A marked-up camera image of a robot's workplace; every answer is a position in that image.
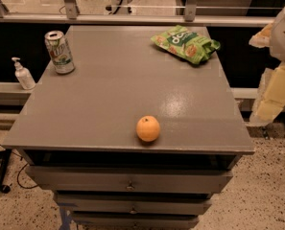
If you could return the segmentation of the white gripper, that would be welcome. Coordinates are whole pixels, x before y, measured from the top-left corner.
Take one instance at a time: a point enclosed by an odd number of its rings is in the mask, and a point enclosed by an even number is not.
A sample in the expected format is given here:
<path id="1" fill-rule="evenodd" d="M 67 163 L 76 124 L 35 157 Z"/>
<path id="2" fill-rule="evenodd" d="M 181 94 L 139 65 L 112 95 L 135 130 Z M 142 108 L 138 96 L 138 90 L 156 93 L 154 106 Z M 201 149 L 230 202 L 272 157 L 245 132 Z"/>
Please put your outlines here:
<path id="1" fill-rule="evenodd" d="M 265 26 L 253 35 L 249 45 L 256 48 L 270 46 L 271 56 L 285 61 L 285 7 L 277 15 L 273 24 Z M 285 107 L 285 62 L 274 70 L 267 68 L 263 73 L 257 90 L 257 98 L 249 116 L 254 127 L 264 127 L 282 112 Z"/>

